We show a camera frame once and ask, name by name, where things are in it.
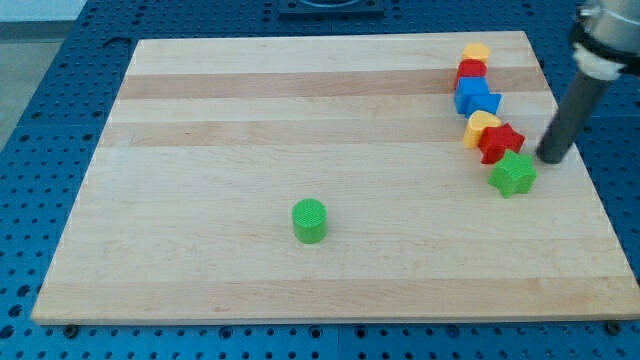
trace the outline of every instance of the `plastic block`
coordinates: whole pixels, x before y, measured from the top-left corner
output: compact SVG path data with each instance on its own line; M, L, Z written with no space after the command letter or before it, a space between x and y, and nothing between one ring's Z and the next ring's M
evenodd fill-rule
M461 77L453 95L458 114L466 114L471 95L488 95L489 85L483 77Z
M520 155L507 150L502 160L493 168L489 185L498 188L500 194L508 198L516 193L528 193L537 176L531 155Z
M458 65L456 79L453 82L453 90L458 88L458 80L461 77L484 77L487 75L487 65L480 60L467 59L462 60Z
M511 125L487 127L482 132L478 146L484 156L483 164L495 164L504 156L506 150L520 152L524 143L524 136L518 134Z
M293 231L301 242L314 244L327 235L327 210L316 199L300 200L291 214Z
M462 60L475 59L486 64L489 61L489 55L491 55L491 49L483 43L470 43L462 50Z
M499 117L483 110L474 112L469 117L469 121L467 121L467 128L462 137L464 147L469 149L477 148L484 128L498 127L500 125L502 125L502 120Z
M495 115L500 107L500 101L502 101L501 94L471 95L465 116L468 118L477 110L484 110Z

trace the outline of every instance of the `yellow block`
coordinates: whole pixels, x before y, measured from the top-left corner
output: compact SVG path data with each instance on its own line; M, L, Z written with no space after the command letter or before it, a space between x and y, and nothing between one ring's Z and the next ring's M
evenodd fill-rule
M469 43L462 50L462 60L466 59L476 59L480 60L483 63L487 63L489 61L489 55L491 54L491 49L483 43Z
M502 120L492 113L483 110L474 111L469 117L469 121L467 121L467 128L464 131L462 143L466 148L477 148L484 128L498 127L500 125L502 125Z

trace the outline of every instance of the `wooden board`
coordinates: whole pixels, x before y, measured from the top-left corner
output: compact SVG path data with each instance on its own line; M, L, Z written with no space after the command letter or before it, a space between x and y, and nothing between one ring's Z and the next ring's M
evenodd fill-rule
M556 103L521 32L141 41L33 319L638 317L575 149L503 199L462 146L451 87L475 41L533 153ZM329 212L316 245L292 231L307 197Z

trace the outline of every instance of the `green cylinder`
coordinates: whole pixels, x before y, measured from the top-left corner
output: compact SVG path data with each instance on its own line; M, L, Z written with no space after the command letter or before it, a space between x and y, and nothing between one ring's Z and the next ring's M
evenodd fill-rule
M300 200L291 214L293 232L305 244L315 244L327 235L327 209L316 199Z

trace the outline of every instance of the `stack of blocks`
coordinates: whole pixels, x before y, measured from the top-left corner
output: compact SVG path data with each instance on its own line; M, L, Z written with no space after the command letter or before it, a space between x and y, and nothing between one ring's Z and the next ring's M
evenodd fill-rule
M495 164L489 184L508 198L531 190L537 172L531 155L520 155L525 137L496 116L501 94L492 94L485 79L489 48L481 43L468 44L462 52L453 88L458 114L464 114L467 128L462 143L480 148L483 164Z

